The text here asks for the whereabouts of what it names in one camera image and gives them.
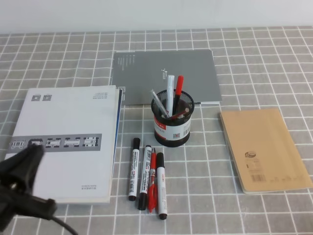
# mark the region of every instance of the table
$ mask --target table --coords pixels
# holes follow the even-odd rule
[[[311,26],[0,35],[0,155],[27,89],[108,85],[117,50],[210,48],[223,101],[198,105],[185,146],[160,146],[149,105],[123,107],[109,205],[60,205],[79,234],[312,234],[313,191],[244,195],[225,145],[221,110],[279,108],[313,176]],[[131,141],[165,155],[168,218],[128,201]],[[54,222],[18,217],[6,235],[68,234]]]

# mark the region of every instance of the brown notebook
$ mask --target brown notebook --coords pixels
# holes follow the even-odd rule
[[[278,109],[223,111],[221,119],[244,193],[313,187]]]

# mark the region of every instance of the stack of books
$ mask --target stack of books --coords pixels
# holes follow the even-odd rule
[[[6,158],[32,144],[44,147],[34,196],[110,201],[121,96],[116,86],[28,91]]]

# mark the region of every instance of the book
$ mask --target book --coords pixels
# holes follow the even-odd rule
[[[6,158],[45,149],[33,195],[57,203],[108,203],[121,90],[116,86],[29,89]]]
[[[117,52],[111,84],[123,89],[123,104],[151,104],[151,87],[166,90],[167,75],[184,76],[182,90],[196,103],[219,104],[222,100],[211,50]]]
[[[313,187],[278,109],[222,111],[221,120],[244,193]]]

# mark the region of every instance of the black mesh pen holder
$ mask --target black mesh pen holder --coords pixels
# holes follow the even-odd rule
[[[166,90],[159,92],[157,96],[166,108]],[[165,117],[154,99],[151,102],[151,109],[155,121],[155,138],[160,144],[166,147],[178,147],[187,142],[190,136],[191,115],[195,109],[194,100],[188,93],[181,91],[177,111],[173,115],[183,113],[185,110],[188,112],[175,119]]]

